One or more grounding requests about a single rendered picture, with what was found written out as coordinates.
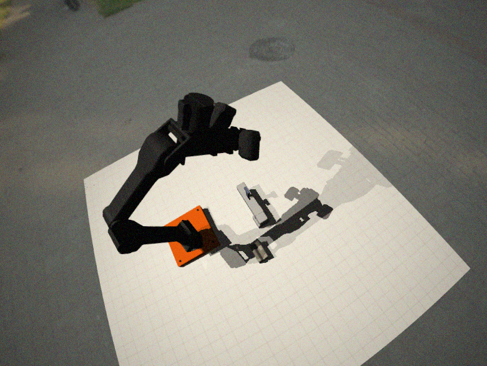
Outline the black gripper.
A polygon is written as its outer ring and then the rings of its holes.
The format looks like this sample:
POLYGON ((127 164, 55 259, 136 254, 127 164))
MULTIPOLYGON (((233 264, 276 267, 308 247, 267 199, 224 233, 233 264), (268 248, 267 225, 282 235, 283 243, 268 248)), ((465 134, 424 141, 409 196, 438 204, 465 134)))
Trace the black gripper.
POLYGON ((234 154, 239 150, 239 156, 248 161, 259 159, 261 136, 259 131, 246 130, 230 126, 229 134, 217 133, 218 130, 208 129, 209 151, 207 154, 217 156, 218 153, 234 154))

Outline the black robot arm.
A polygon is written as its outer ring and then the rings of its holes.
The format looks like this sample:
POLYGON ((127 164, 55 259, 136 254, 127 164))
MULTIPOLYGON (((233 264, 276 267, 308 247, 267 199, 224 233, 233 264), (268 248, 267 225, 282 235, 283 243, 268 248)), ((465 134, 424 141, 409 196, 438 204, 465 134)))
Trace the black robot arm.
POLYGON ((169 175, 186 157, 206 155, 208 129, 229 134, 236 109, 204 94, 189 93, 178 101, 177 121, 170 118, 149 134, 140 148, 137 164, 109 206, 103 209, 108 233, 120 254, 137 252, 144 244, 179 242, 186 252, 202 248, 203 239, 189 220, 177 226, 143 226, 129 217, 151 187, 169 175), (215 106, 214 106, 215 104, 215 106), (171 132, 175 141, 168 135, 171 132))

